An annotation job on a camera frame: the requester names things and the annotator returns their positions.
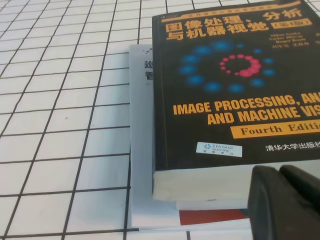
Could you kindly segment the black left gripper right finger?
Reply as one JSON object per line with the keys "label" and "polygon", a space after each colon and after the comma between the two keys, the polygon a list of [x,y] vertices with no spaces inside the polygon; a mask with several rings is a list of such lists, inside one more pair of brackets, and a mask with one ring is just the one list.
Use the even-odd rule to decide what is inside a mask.
{"label": "black left gripper right finger", "polygon": [[320,179],[293,166],[279,169],[280,217],[320,216]]}

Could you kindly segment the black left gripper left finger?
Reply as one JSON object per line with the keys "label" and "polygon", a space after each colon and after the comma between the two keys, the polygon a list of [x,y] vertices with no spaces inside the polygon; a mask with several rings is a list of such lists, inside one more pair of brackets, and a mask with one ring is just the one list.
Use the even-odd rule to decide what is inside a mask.
{"label": "black left gripper left finger", "polygon": [[248,216],[254,240],[318,240],[320,216],[281,217],[281,174],[273,167],[252,169]]}

